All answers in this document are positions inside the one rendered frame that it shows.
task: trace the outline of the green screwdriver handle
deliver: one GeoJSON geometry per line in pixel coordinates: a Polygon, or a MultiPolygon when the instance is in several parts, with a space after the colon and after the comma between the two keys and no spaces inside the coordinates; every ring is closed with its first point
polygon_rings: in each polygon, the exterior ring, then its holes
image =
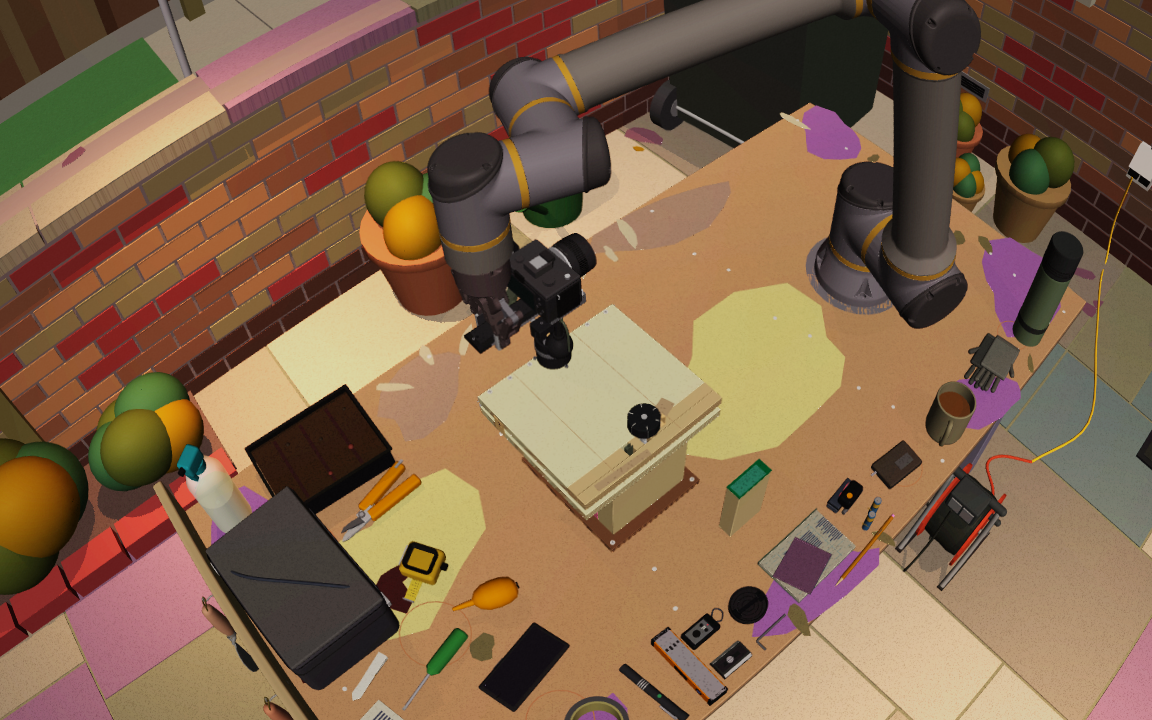
{"type": "Polygon", "coordinates": [[[452,661],[452,658],[456,655],[456,651],[461,650],[462,644],[470,639],[470,635],[465,634],[465,630],[456,628],[452,630],[452,634],[447,635],[447,639],[444,644],[440,644],[438,652],[434,653],[434,659],[429,661],[425,666],[425,673],[430,675],[438,675],[442,673],[444,667],[452,661]]]}

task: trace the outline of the coffee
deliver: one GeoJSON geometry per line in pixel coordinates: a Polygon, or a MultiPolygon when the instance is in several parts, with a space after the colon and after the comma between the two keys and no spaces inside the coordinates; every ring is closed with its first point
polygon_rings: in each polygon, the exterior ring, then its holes
{"type": "Polygon", "coordinates": [[[965,418],[965,416],[972,414],[972,404],[968,402],[968,397],[963,397],[956,392],[942,392],[941,407],[947,414],[954,415],[955,418],[965,418]]]}

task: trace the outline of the potted plant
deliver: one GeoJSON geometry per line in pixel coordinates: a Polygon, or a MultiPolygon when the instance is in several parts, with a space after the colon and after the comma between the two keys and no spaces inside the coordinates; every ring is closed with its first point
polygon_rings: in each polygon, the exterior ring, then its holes
{"type": "Polygon", "coordinates": [[[434,204],[422,195],[420,170],[407,162],[385,162],[371,172],[364,188],[367,213],[358,240],[379,266],[408,313],[447,313],[461,302],[461,290],[444,256],[434,204]]]}
{"type": "Polygon", "coordinates": [[[964,209],[975,210],[984,197],[984,176],[980,159],[972,152],[964,152],[954,161],[954,200],[964,209]]]}
{"type": "Polygon", "coordinates": [[[1016,242],[1033,242],[1069,200],[1074,153],[1059,137],[1023,135],[998,152],[993,223],[1016,242]]]}
{"type": "Polygon", "coordinates": [[[984,108],[977,96],[970,92],[958,96],[958,147],[955,156],[972,152],[975,146],[980,145],[980,137],[984,135],[980,129],[983,113],[984,108]]]}

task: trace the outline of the screwdriver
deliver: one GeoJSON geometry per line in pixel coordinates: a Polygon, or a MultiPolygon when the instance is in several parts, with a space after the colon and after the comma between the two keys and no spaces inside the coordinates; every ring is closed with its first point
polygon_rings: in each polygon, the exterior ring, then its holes
{"type": "MultiPolygon", "coordinates": [[[[425,665],[425,680],[429,680],[431,675],[442,673],[444,667],[447,667],[447,664],[452,661],[452,658],[456,655],[456,651],[461,650],[462,644],[465,644],[467,639],[470,639],[470,635],[467,635],[465,630],[460,628],[452,630],[452,634],[447,635],[447,639],[444,641],[444,644],[438,646],[438,652],[434,653],[434,659],[430,660],[429,664],[425,665]]],[[[422,680],[420,683],[416,685],[416,694],[425,687],[425,680],[422,680]]],[[[416,694],[412,694],[412,697],[407,698],[407,705],[411,705],[412,700],[416,700],[416,694]]],[[[403,710],[407,710],[407,705],[403,706],[403,710]]]]}

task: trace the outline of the brown mat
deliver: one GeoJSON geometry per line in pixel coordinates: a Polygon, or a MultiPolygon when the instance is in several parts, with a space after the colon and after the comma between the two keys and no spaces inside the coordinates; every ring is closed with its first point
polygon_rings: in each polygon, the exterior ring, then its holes
{"type": "Polygon", "coordinates": [[[561,493],[559,493],[558,490],[550,484],[550,480],[545,479],[544,475],[540,475],[539,470],[536,470],[536,465],[532,465],[531,462],[526,461],[526,457],[520,457],[520,460],[522,460],[522,464],[526,465],[526,469],[531,470],[531,473],[536,475],[536,479],[544,483],[545,488],[548,488],[550,492],[554,493],[558,501],[562,502],[566,509],[571,510],[573,515],[576,516],[576,520],[579,520],[581,524],[585,525],[585,528],[589,529],[589,532],[594,533],[598,541],[601,541],[602,546],[612,552],[616,552],[617,550],[624,547],[626,541],[635,537],[635,535],[643,528],[649,526],[650,521],[659,518],[660,514],[668,510],[669,506],[677,502],[679,498],[685,495],[687,491],[699,486],[700,484],[700,480],[696,479],[696,473],[692,473],[689,468],[682,469],[682,477],[685,479],[690,478],[691,482],[681,482],[676,484],[676,486],[669,488],[669,492],[664,493],[664,495],[660,497],[660,500],[654,501],[646,510],[643,511],[642,515],[631,520],[630,524],[621,528],[621,532],[613,535],[612,531],[607,529],[607,525],[604,525],[604,523],[599,521],[598,515],[594,515],[590,520],[582,518],[579,511],[576,511],[575,507],[568,505],[561,493]]]}
{"type": "MultiPolygon", "coordinates": [[[[984,460],[1000,454],[1033,456],[998,429],[973,478],[988,486],[984,460]]],[[[1152,560],[1041,462],[990,470],[1007,495],[1002,525],[943,592],[950,555],[940,544],[909,574],[1061,715],[1087,717],[1152,617],[1152,560]]],[[[925,543],[927,533],[887,553],[909,564],[925,543]]]]}

